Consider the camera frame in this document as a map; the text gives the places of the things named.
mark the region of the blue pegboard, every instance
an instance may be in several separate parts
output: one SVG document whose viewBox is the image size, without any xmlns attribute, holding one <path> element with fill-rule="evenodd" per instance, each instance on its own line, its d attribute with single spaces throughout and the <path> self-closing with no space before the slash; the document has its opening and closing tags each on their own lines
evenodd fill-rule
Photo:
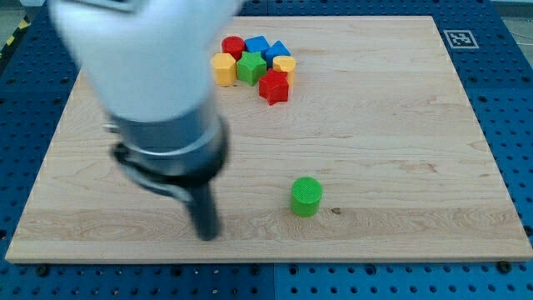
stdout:
<svg viewBox="0 0 533 300">
<path fill-rule="evenodd" d="M 533 71 L 486 0 L 253 0 L 241 15 L 431 15 L 511 198 L 533 225 Z M 43 10 L 0 77 L 0 255 L 77 76 Z M 14 266 L 0 260 L 0 299 L 533 298 L 533 263 Z"/>
</svg>

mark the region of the wooden board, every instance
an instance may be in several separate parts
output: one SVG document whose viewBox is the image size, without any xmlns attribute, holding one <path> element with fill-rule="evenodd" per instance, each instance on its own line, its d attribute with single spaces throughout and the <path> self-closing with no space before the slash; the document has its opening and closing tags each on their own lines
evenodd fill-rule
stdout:
<svg viewBox="0 0 533 300">
<path fill-rule="evenodd" d="M 233 33 L 282 40 L 298 67 L 288 103 L 269 107 L 243 82 L 217 88 L 232 131 L 229 163 L 214 181 L 223 234 L 197 240 L 179 202 L 121 174 L 108 156 L 116 137 L 102 130 L 82 75 L 8 250 L 11 263 L 532 257 L 430 17 L 244 17 L 223 35 Z M 290 211 L 301 176 L 323 184 L 315 217 Z"/>
</svg>

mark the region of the blue block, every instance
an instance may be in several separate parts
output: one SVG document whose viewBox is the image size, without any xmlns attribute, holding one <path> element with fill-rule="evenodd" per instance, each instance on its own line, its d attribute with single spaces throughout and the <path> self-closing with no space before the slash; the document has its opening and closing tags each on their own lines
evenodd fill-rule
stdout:
<svg viewBox="0 0 533 300">
<path fill-rule="evenodd" d="M 264 36 L 248 38 L 244 43 L 247 45 L 248 52 L 260 52 L 263 59 L 265 59 L 265 53 L 267 50 L 270 49 L 270 45 Z"/>
<path fill-rule="evenodd" d="M 272 68 L 272 61 L 276 56 L 280 55 L 291 56 L 291 53 L 282 42 L 277 41 L 265 53 L 266 67 Z"/>
</svg>

